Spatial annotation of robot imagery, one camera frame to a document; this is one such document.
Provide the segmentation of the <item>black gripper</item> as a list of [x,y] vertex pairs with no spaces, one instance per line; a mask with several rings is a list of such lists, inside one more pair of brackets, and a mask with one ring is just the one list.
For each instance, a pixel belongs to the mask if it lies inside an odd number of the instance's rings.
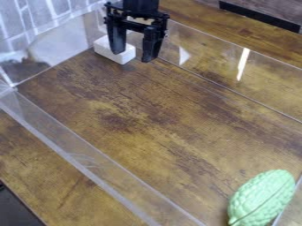
[[[127,18],[148,20],[149,26],[141,22],[131,22]],[[115,55],[125,51],[125,30],[143,32],[141,62],[148,63],[157,58],[165,38],[167,20],[169,16],[159,11],[159,0],[119,0],[105,3],[105,25],[109,48]]]

